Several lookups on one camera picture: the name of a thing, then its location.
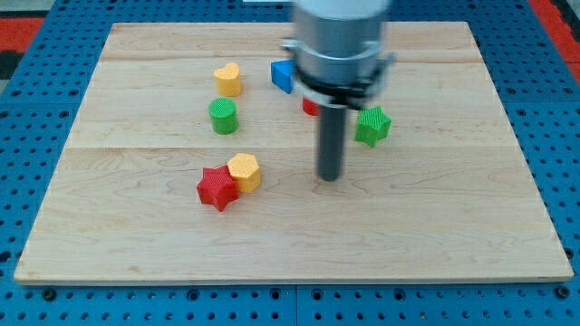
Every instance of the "green cylinder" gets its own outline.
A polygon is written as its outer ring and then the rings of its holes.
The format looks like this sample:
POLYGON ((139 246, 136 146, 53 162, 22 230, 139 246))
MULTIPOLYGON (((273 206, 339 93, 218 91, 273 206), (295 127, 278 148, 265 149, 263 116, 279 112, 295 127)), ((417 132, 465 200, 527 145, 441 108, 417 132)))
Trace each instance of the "green cylinder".
POLYGON ((219 98, 209 104, 211 127, 220 135, 230 134, 237 129, 236 104, 231 99, 219 98))

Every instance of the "yellow block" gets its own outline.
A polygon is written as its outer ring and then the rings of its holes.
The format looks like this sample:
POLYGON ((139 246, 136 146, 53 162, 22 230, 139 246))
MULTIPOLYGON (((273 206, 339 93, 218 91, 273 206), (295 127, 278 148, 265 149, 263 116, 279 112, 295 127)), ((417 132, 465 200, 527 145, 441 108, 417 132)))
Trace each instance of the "yellow block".
POLYGON ((239 75, 239 66, 235 62, 226 64, 224 68, 214 70, 216 87, 219 95, 237 96, 242 92, 242 80, 239 75))
POLYGON ((262 182, 260 166, 252 154, 237 153, 227 162, 227 168, 229 168, 229 174, 235 179, 237 188, 241 192, 250 193, 262 182))

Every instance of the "yellow heart-shaped block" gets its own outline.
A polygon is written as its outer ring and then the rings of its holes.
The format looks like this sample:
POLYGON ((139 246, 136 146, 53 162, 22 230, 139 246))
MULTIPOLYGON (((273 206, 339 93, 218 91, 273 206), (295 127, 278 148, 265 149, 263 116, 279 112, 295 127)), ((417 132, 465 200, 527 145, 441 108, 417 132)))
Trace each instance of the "yellow heart-shaped block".
POLYGON ((214 70, 214 77, 219 95, 237 96, 242 92, 242 80, 237 63, 230 62, 225 67, 214 70))

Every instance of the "toy block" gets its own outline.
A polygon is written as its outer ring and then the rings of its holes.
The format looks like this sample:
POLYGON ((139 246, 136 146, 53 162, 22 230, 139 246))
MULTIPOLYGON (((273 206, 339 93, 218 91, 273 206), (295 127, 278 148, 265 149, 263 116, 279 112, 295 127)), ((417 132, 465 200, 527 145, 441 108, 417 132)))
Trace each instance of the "toy block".
POLYGON ((239 191, 250 193, 260 186, 260 166, 254 155, 237 153, 227 162, 227 167, 239 191))
POLYGON ((308 115, 317 116, 318 115, 318 104, 310 101, 308 98, 302 98, 302 110, 308 115))
POLYGON ((230 134, 237 129, 236 104, 231 99, 219 98, 209 104, 211 127, 220 135, 230 134))
POLYGON ((217 93, 221 96, 237 96, 242 92, 242 80, 239 75, 239 66, 235 62, 214 70, 217 93))
POLYGON ((286 94, 290 94, 294 88, 292 84, 292 72, 294 71, 294 60, 283 60, 270 63, 270 74, 272 83, 278 86, 286 94))
POLYGON ((223 212, 226 205, 239 198, 237 183, 227 166, 203 168, 203 178, 198 183, 198 195, 203 204, 211 204, 223 212))
POLYGON ((372 148, 375 147, 377 141, 389 135, 391 121, 391 118, 382 112, 380 106, 360 110, 354 140, 365 142, 372 148))

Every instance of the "wooden surface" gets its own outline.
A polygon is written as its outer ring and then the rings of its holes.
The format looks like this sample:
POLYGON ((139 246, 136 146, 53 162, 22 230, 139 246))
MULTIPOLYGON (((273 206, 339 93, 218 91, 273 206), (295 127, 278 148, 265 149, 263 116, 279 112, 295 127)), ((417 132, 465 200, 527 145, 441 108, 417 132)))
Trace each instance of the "wooden surface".
POLYGON ((314 177, 315 118, 269 81, 289 24, 116 24, 15 273, 23 284, 502 283, 572 274, 464 23, 392 23, 376 149, 314 177), (235 61, 240 127, 211 131, 235 61), (203 167, 255 154, 262 185, 201 205, 203 167))

